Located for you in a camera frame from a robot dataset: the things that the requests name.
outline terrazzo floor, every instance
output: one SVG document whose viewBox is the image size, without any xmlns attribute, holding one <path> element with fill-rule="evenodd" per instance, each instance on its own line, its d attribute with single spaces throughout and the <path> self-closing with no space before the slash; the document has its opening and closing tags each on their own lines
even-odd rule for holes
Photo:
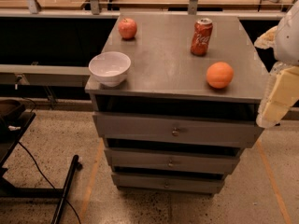
<svg viewBox="0 0 299 224">
<path fill-rule="evenodd" d="M 97 136 L 89 101 L 47 102 L 21 142 L 56 188 L 64 184 L 73 155 L 75 172 L 68 201 L 84 224 L 296 224 L 299 223 L 299 122 L 283 120 L 246 149 L 224 188 L 213 197 L 141 189 L 117 189 Z M 17 187 L 49 185 L 20 146 L 7 160 L 5 178 Z M 51 223 L 54 200 L 0 199 L 0 223 Z M 69 205 L 62 224 L 77 224 Z"/>
</svg>

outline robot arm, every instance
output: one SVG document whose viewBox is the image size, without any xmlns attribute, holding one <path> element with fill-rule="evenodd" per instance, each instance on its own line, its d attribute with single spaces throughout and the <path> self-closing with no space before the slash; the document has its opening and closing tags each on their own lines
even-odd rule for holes
<svg viewBox="0 0 299 224">
<path fill-rule="evenodd" d="M 267 46 L 274 49 L 278 60 L 270 71 L 264 97 L 260 103 L 257 124 L 270 128 L 278 124 L 299 100 L 299 1 L 297 1 L 278 26 L 268 31 L 274 34 Z"/>
</svg>

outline red soda can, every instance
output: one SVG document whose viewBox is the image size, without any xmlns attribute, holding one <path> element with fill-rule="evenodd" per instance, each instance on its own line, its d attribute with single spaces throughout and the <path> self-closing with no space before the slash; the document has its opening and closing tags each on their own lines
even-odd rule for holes
<svg viewBox="0 0 299 224">
<path fill-rule="evenodd" d="M 208 41 L 212 35 L 213 22 L 211 19 L 200 19 L 194 25 L 194 35 L 191 45 L 191 53 L 203 56 L 208 49 Z"/>
</svg>

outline white bowl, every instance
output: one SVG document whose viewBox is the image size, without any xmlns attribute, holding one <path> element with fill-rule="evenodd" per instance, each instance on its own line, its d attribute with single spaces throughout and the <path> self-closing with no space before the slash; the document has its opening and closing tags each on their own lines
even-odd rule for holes
<svg viewBox="0 0 299 224">
<path fill-rule="evenodd" d="M 127 55 L 109 51 L 93 57 L 89 63 L 89 69 L 101 84 L 115 87 L 127 78 L 130 65 L 131 60 Z"/>
</svg>

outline apple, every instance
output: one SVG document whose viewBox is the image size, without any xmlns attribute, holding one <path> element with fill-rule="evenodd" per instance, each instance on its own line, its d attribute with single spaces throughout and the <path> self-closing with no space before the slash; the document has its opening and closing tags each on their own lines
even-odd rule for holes
<svg viewBox="0 0 299 224">
<path fill-rule="evenodd" d="M 133 39 L 137 33 L 137 23 L 133 19 L 124 18 L 120 20 L 118 29 L 123 39 Z"/>
</svg>

